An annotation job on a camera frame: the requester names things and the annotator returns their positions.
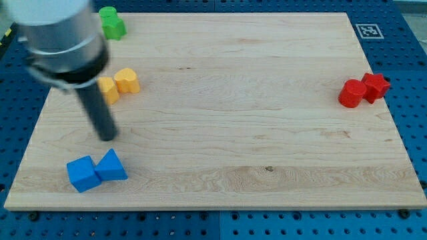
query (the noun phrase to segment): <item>yellow block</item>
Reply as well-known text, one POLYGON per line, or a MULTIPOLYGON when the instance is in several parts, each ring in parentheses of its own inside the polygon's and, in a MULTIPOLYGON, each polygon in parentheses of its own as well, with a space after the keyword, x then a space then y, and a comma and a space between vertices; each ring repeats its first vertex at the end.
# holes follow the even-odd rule
POLYGON ((130 68, 118 71, 114 75, 114 80, 120 93, 139 93, 141 90, 138 77, 135 71, 130 68))
POLYGON ((12 32, 12 29, 8 29, 8 30, 5 32, 5 36, 6 36, 6 37, 8 37, 8 36, 9 36, 9 34, 11 34, 11 32, 12 32))
POLYGON ((117 87, 111 77, 100 77, 98 78, 98 86, 104 96, 105 102, 108 105, 114 104, 119 100, 119 93, 117 87))

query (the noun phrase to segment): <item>cutting board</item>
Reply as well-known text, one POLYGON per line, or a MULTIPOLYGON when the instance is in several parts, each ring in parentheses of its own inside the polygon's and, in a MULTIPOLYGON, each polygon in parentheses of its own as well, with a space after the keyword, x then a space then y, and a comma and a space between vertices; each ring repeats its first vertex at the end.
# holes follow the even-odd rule
POLYGON ((12 211, 421 209, 424 192, 383 99, 348 109, 370 66, 345 13, 119 14, 100 75, 136 71, 97 138, 52 89, 5 207, 12 211), (66 164, 114 148, 129 179, 78 193, 66 164))

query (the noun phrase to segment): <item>blue pegboard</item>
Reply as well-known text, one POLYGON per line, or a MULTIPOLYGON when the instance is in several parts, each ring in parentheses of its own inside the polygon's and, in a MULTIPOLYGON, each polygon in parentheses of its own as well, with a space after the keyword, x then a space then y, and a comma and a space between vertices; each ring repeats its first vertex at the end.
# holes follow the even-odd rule
MULTIPOLYGON (((357 33, 372 69, 392 83, 386 102, 421 180, 427 181, 427 56, 389 0, 95 0, 119 12, 346 12, 377 24, 383 39, 357 33)), ((23 70, 27 52, 13 38, 0 59, 0 203, 3 206, 48 88, 23 70)), ((427 210, 42 212, 0 209, 0 239, 427 239, 427 210)))

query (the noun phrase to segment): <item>blue triangular prism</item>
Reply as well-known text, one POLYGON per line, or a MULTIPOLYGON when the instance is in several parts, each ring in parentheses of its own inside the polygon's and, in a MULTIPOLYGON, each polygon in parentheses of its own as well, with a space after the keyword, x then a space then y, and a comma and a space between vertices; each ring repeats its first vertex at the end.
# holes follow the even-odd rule
POLYGON ((125 180, 127 174, 114 149, 108 150, 95 167, 95 172, 102 181, 125 180))

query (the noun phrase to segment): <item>blue cube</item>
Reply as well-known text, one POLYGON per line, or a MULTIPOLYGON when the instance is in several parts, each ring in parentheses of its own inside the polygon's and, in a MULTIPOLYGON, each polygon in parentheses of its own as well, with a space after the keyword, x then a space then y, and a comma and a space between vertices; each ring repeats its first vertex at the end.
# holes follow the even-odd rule
POLYGON ((114 149, 110 149, 95 167, 95 172, 102 181, 125 180, 127 174, 114 149))
POLYGON ((69 181, 80 193, 101 185, 90 156, 67 163, 67 171, 69 181))

